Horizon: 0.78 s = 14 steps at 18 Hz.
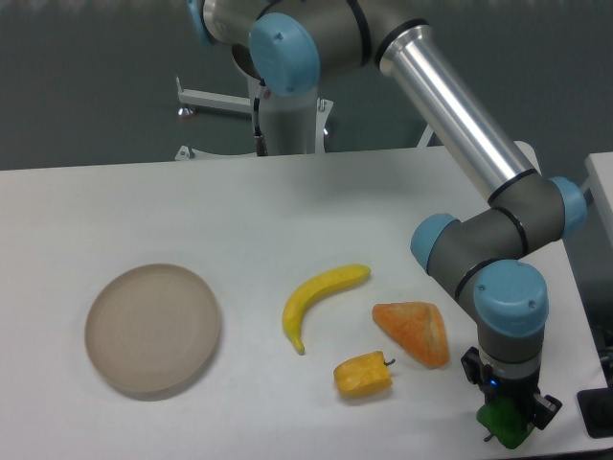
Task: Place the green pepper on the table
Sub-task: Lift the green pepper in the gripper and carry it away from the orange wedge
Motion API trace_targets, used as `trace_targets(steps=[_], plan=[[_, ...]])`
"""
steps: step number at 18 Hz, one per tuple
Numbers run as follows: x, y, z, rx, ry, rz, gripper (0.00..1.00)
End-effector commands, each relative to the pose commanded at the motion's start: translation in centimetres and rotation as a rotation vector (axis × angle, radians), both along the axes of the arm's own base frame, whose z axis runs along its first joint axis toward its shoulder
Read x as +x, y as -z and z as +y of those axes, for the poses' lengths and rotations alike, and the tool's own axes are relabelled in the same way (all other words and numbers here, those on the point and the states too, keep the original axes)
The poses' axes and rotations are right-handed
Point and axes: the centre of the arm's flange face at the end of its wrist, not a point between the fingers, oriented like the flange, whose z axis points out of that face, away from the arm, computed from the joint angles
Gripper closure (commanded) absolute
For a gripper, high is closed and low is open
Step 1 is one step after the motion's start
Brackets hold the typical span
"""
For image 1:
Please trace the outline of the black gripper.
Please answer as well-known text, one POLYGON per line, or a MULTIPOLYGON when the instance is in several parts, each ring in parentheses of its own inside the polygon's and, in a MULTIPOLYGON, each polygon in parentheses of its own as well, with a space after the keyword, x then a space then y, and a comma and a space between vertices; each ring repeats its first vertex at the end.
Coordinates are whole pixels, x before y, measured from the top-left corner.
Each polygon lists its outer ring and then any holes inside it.
POLYGON ((534 356, 522 363, 508 363, 482 357, 470 347, 461 358, 466 379, 476 385, 488 403, 506 397, 517 407, 529 407, 529 423, 544 430, 562 407, 551 395, 542 395, 538 388, 541 358, 534 356))

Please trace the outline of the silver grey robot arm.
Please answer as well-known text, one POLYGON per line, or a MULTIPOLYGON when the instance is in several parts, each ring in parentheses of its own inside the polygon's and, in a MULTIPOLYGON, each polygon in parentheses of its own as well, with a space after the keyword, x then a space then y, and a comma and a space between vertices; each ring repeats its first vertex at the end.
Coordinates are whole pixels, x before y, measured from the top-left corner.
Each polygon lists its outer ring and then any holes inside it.
POLYGON ((582 190, 535 169, 408 1, 191 1, 187 9, 203 43, 243 47, 277 96, 304 95, 369 63, 397 82, 488 202, 467 221, 426 219, 412 253, 476 324, 479 344, 462 365, 487 408, 523 431, 546 427, 561 407, 538 387, 549 299, 542 275, 523 258, 582 225, 582 190))

